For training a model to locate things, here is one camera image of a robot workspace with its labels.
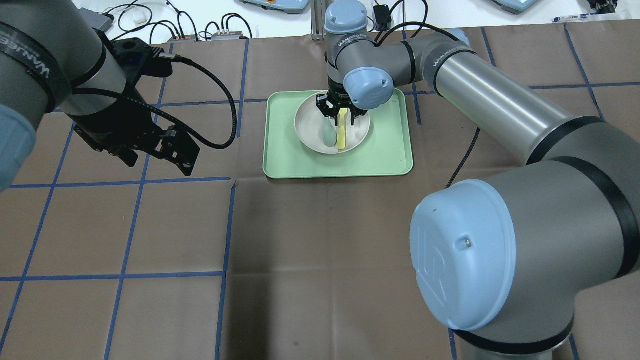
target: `white plate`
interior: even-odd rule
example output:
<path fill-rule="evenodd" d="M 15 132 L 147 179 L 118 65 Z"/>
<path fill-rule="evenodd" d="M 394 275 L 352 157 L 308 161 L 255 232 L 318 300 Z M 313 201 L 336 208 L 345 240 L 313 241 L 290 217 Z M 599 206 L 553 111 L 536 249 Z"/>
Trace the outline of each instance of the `white plate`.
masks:
<path fill-rule="evenodd" d="M 323 122 L 325 119 L 324 115 L 322 115 L 316 106 L 316 95 L 325 93 L 326 92 L 319 92 L 310 96 L 298 108 L 296 119 L 294 121 L 298 138 L 309 149 L 320 152 L 321 154 L 342 154 L 343 152 L 355 149 L 364 141 L 369 133 L 369 128 L 371 126 L 371 118 L 369 114 L 367 113 L 364 116 L 357 117 L 353 126 L 351 126 L 351 112 L 347 111 L 347 146 L 344 150 L 338 150 L 337 146 L 326 146 L 322 136 Z"/>

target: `blue device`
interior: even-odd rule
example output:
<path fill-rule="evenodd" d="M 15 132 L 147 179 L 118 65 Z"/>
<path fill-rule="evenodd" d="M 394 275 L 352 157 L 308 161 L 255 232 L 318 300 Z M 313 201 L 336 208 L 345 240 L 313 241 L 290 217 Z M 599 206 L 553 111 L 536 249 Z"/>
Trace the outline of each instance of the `blue device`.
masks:
<path fill-rule="evenodd" d="M 492 0 L 510 13 L 519 14 L 531 7 L 538 0 Z"/>
<path fill-rule="evenodd" d="M 241 0 L 243 3 L 256 4 L 263 9 L 282 10 L 285 13 L 301 13 L 309 4 L 309 0 Z"/>

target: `marker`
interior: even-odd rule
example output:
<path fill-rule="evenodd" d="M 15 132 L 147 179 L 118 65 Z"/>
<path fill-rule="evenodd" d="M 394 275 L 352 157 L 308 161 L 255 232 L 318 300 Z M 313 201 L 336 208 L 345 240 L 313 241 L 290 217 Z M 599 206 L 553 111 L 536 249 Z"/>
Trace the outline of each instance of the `marker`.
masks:
<path fill-rule="evenodd" d="M 598 15 L 598 13 L 583 13 L 580 15 L 571 15 L 571 16 L 558 16 L 554 19 L 554 23 L 556 22 L 570 22 L 570 21 L 582 21 L 586 20 L 589 16 Z"/>

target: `green tray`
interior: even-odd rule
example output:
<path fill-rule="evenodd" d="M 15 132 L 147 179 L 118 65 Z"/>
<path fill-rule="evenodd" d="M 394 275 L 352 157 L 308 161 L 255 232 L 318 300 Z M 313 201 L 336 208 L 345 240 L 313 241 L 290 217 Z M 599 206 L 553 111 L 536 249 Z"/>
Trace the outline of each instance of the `green tray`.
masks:
<path fill-rule="evenodd" d="M 399 176 L 413 168 L 413 152 L 402 91 L 369 111 L 371 130 L 355 149 L 320 154 L 305 146 L 294 128 L 298 107 L 318 91 L 277 92 L 267 102 L 262 169 L 273 179 Z"/>

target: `black seal band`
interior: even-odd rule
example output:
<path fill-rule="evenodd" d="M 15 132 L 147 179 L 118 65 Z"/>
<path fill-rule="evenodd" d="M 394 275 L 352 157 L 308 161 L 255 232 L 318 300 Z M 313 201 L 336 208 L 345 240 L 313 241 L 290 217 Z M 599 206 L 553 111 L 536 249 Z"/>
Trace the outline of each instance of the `black seal band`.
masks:
<path fill-rule="evenodd" d="M 533 150 L 533 152 L 531 153 L 531 156 L 529 156 L 527 165 L 542 161 L 542 159 L 548 154 L 548 152 L 551 151 L 551 148 L 556 146 L 556 144 L 559 143 L 560 140 L 562 140 L 572 132 L 587 125 L 597 124 L 599 122 L 604 121 L 598 117 L 593 116 L 579 117 L 565 122 L 557 129 L 553 130 L 538 144 L 538 146 L 536 146 L 535 150 Z"/>
<path fill-rule="evenodd" d="M 615 279 L 629 274 L 631 269 L 636 265 L 638 256 L 640 255 L 640 230 L 634 210 L 631 208 L 625 195 L 604 171 L 592 163 L 569 156 L 553 158 L 551 160 L 569 165 L 579 172 L 582 172 L 605 196 L 618 218 L 624 242 L 622 264 Z"/>
<path fill-rule="evenodd" d="M 21 63 L 49 98 L 47 113 L 57 108 L 69 95 L 71 85 L 53 55 L 34 38 L 9 24 L 0 22 L 0 53 Z"/>
<path fill-rule="evenodd" d="M 424 60 L 424 79 L 429 83 L 429 86 L 440 95 L 438 87 L 436 86 L 436 77 L 442 65 L 455 54 L 459 53 L 472 53 L 476 52 L 469 49 L 466 43 L 462 41 L 446 42 L 429 53 L 429 56 Z"/>
<path fill-rule="evenodd" d="M 573 318 L 571 319 L 569 325 L 567 325 L 567 327 L 564 328 L 564 330 L 562 330 L 558 335 L 555 335 L 552 338 L 546 340 L 524 344 L 501 343 L 498 341 L 485 339 L 468 331 L 453 330 L 453 332 L 455 332 L 456 335 L 458 335 L 462 340 L 483 350 L 509 355 L 533 355 L 540 352 L 549 351 L 554 347 L 560 345 L 569 336 L 569 334 L 571 334 L 572 328 Z"/>
<path fill-rule="evenodd" d="M 98 71 L 100 71 L 100 69 L 102 69 L 102 66 L 104 65 L 104 62 L 107 60 L 107 49 L 102 46 L 102 52 L 100 53 L 100 58 L 98 59 L 98 62 L 95 63 L 95 65 L 91 68 L 91 70 L 89 70 L 86 74 L 73 79 L 71 81 L 71 87 L 72 88 L 77 88 L 80 85 L 84 84 L 85 82 L 89 81 L 92 77 L 94 77 Z"/>
<path fill-rule="evenodd" d="M 409 59 L 411 59 L 411 80 L 409 80 L 409 84 L 413 84 L 415 81 L 415 55 L 411 45 L 406 40 L 403 40 L 402 44 L 406 47 L 406 52 L 409 53 Z"/>
<path fill-rule="evenodd" d="M 368 41 L 374 45 L 376 44 L 371 40 L 371 37 L 369 37 L 367 33 L 357 33 L 344 36 L 340 40 L 336 41 L 333 47 L 333 53 L 335 54 L 333 56 L 333 60 L 335 64 L 338 65 L 338 56 L 340 56 L 340 53 L 343 52 L 343 50 L 359 41 Z"/>

